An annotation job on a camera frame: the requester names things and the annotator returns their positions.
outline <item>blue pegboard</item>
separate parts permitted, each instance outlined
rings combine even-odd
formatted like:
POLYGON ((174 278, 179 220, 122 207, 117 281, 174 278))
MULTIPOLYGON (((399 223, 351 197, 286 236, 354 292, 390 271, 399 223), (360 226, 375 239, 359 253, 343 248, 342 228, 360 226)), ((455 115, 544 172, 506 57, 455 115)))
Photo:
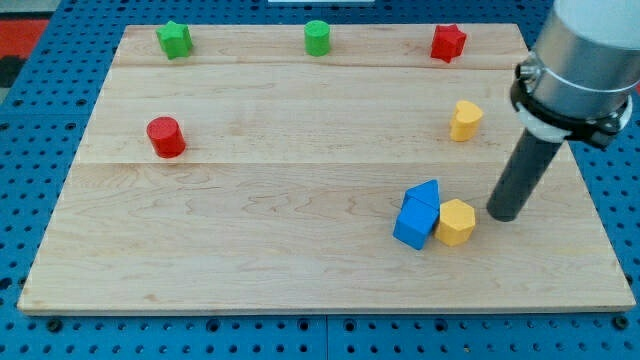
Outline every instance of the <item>blue pegboard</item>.
MULTIPOLYGON (((640 313, 532 316, 26 317, 20 288, 127 24, 517 23, 550 0, 63 0, 0 107, 0 358, 638 358, 640 313)), ((640 107, 606 151, 572 144, 634 294, 640 284, 640 107)))

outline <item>wooden board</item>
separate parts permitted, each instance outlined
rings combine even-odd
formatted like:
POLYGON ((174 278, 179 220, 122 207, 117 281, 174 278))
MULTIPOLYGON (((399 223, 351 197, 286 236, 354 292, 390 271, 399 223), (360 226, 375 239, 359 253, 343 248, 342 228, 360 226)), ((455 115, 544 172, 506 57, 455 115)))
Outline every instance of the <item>wooden board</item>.
POLYGON ((620 311, 633 295, 567 148, 512 223, 485 210, 517 140, 507 93, 526 56, 514 25, 464 25, 464 56, 427 55, 432 25, 192 26, 168 61, 130 26, 19 307, 27 314, 620 311), (459 99, 485 111, 448 138, 459 99), (173 115, 187 151, 154 155, 173 115), (477 210, 467 244, 423 251, 391 233, 429 179, 477 210))

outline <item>green block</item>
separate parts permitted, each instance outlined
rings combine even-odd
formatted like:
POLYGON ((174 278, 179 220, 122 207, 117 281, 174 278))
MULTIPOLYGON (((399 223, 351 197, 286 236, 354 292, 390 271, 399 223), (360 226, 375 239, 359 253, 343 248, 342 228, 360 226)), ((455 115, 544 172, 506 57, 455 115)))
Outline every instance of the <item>green block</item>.
POLYGON ((304 26, 304 45, 307 54, 323 56, 331 50, 329 24, 320 20, 309 21, 304 26))
POLYGON ((167 25, 156 29, 160 48, 169 59, 188 57, 189 50, 193 47, 189 28, 185 24, 177 24, 169 21, 167 25))

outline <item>blue block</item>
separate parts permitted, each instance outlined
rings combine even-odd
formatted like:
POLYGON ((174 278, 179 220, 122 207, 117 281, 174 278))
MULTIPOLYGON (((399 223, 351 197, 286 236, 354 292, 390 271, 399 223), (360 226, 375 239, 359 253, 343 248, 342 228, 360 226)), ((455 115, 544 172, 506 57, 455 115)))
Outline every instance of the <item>blue block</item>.
POLYGON ((402 207, 407 200, 414 198, 436 210, 440 210, 440 195, 438 195, 438 180, 429 180, 422 185, 412 187, 404 193, 402 207))
POLYGON ((400 210, 393 236, 416 250, 424 247, 438 219, 439 211, 423 202, 409 198, 400 210))

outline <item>yellow hexagon block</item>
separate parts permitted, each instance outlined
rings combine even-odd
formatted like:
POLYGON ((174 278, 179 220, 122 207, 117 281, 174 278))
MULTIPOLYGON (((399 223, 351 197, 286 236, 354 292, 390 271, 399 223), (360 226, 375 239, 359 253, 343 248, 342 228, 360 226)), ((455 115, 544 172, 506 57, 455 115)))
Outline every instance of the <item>yellow hexagon block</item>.
POLYGON ((467 100, 460 100, 456 103, 456 108, 449 125, 451 126, 451 140, 467 141, 478 132, 480 120, 484 113, 478 105, 467 100))
POLYGON ((460 245, 471 236, 476 227, 473 207, 462 200, 453 199, 440 205, 440 221, 434 236, 446 245, 460 245))

